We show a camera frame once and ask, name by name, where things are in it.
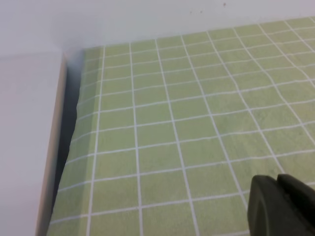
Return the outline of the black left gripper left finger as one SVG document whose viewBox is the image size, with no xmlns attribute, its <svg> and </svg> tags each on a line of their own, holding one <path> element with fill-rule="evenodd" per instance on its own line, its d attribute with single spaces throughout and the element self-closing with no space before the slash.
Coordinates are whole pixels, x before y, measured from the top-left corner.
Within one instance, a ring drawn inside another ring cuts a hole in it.
<svg viewBox="0 0 315 236">
<path fill-rule="evenodd" d="M 296 208 L 270 176 L 252 178 L 247 219 L 251 236 L 298 236 Z"/>
</svg>

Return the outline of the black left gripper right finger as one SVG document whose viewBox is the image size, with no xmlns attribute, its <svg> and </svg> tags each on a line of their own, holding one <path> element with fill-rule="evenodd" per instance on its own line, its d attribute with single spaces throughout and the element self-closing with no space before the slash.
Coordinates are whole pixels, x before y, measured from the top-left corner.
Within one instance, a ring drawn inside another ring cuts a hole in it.
<svg viewBox="0 0 315 236">
<path fill-rule="evenodd" d="M 277 184 L 284 190 L 293 208 L 306 226 L 315 235 L 315 190 L 289 174 L 279 174 Z"/>
</svg>

